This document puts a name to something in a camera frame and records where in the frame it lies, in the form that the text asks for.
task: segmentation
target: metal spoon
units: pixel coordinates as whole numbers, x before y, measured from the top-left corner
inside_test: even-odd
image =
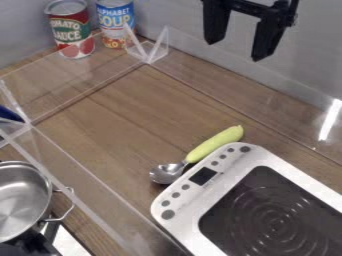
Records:
[[[204,141],[188,154],[180,163],[157,165],[149,171],[149,179],[158,184],[171,184],[181,176],[183,170],[188,164],[197,163],[209,153],[212,153],[224,144],[236,142],[243,136],[240,125],[232,126],[211,139]]]

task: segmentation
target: cooktop button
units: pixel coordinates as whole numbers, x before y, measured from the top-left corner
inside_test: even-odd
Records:
[[[189,185],[188,185],[188,184],[183,185],[183,186],[181,186],[181,189],[183,189],[183,190],[188,190],[188,189],[189,189]]]
[[[175,192],[175,193],[172,194],[172,197],[173,197],[173,198],[180,197],[180,193]]]
[[[163,213],[161,213],[161,218],[164,220],[169,220],[172,219],[175,216],[175,212],[172,210],[165,210]]]
[[[251,150],[251,148],[247,147],[247,146],[243,146],[243,147],[240,148],[240,152],[241,152],[241,153],[247,153],[249,150]]]
[[[169,201],[168,200],[161,202],[161,206],[168,206],[168,205],[169,205]]]

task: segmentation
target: stainless steel pot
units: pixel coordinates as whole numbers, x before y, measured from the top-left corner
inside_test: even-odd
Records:
[[[0,243],[40,230],[44,222],[61,221],[70,212],[50,219],[52,183],[33,165],[8,161],[0,163]]]

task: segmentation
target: tomato sauce can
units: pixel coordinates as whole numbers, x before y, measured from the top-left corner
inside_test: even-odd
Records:
[[[96,9],[104,45],[108,48],[124,48],[130,43],[125,36],[124,23],[128,24],[132,31],[134,30],[133,1],[97,0]]]
[[[46,8],[49,24],[60,54],[72,59],[88,56],[94,50],[89,14],[84,0],[54,0]]]

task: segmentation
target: pot handle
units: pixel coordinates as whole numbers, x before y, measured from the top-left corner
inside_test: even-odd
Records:
[[[65,188],[70,191],[72,194],[74,194],[73,188],[70,188],[70,187],[65,187]],[[62,191],[58,190],[58,189],[53,189],[53,193],[62,193]],[[41,221],[42,222],[60,222],[60,221],[62,221],[66,218],[66,216],[68,216],[68,214],[69,214],[69,212],[72,211],[73,208],[74,208],[74,203],[72,203],[69,209],[65,211],[65,213],[62,214],[61,217],[48,218],[48,219],[41,220]]]

